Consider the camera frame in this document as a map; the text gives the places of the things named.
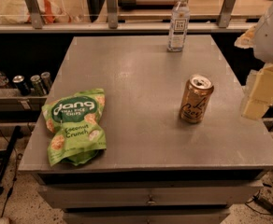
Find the energy drink can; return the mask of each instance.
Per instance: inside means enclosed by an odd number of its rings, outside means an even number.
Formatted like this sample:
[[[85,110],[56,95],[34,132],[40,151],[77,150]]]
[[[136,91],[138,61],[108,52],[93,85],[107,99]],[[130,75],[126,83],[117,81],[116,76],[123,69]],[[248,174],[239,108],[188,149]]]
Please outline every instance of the energy drink can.
[[[210,79],[198,74],[192,75],[185,85],[180,117],[190,123],[201,122],[213,90]]]
[[[44,85],[46,87],[47,92],[50,92],[50,89],[51,89],[51,86],[52,86],[50,73],[49,72],[43,72],[41,74],[41,78],[43,80],[43,83],[44,83]]]
[[[13,78],[13,83],[20,91],[21,95],[28,95],[31,93],[31,89],[25,82],[24,76],[15,76]]]
[[[32,85],[35,89],[35,93],[38,96],[44,96],[47,94],[46,89],[43,86],[42,79],[39,75],[35,75],[31,77]]]

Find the brown can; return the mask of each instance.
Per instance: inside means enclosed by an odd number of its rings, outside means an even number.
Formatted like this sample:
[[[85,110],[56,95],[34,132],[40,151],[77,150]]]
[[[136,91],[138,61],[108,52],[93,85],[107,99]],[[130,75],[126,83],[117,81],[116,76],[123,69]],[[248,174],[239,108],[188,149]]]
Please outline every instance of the brown can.
[[[190,123],[201,122],[213,90],[210,79],[198,74],[192,75],[185,85],[180,117]]]

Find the speckled floor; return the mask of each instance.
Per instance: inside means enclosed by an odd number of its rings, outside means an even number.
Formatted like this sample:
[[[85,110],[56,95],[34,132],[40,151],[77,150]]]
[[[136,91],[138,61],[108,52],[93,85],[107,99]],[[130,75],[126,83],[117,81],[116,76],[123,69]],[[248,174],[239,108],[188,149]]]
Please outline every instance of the speckled floor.
[[[24,151],[28,139],[29,136],[18,139],[15,146],[17,153]],[[7,142],[0,137],[0,149],[4,149],[6,146]],[[7,192],[12,185],[15,157],[16,154],[13,152],[2,180],[4,193],[0,195],[0,216],[3,212]],[[262,188],[261,195],[273,203],[273,170],[267,173],[262,181],[271,186],[271,188]],[[37,188],[38,184],[30,175],[17,174],[17,181],[15,182],[13,193],[7,202],[4,217],[11,218],[12,223],[15,224],[64,224],[63,212],[59,209],[50,208],[37,194]],[[266,210],[255,203],[250,203],[250,206],[261,213],[267,213]],[[233,205],[230,208],[230,212],[231,215],[222,224],[273,223],[273,216],[254,212],[245,204]]]

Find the clear bottle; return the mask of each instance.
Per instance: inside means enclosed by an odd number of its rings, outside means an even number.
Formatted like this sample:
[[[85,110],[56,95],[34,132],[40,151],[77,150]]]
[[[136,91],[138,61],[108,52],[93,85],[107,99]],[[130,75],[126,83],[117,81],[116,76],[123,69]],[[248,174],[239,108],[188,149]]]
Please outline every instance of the clear bottle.
[[[0,90],[7,97],[15,96],[16,94],[6,74],[2,71],[0,71]]]
[[[172,9],[167,50],[182,51],[190,20],[188,0],[179,0]]]

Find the snack bag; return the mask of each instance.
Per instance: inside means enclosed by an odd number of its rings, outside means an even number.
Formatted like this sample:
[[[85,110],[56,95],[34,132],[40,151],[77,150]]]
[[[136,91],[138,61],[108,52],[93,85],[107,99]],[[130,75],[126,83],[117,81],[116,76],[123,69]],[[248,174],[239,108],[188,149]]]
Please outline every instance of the snack bag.
[[[77,92],[42,106],[47,128],[55,133],[48,147],[50,165],[86,163],[106,149],[106,136],[99,126],[105,106],[102,89]]]

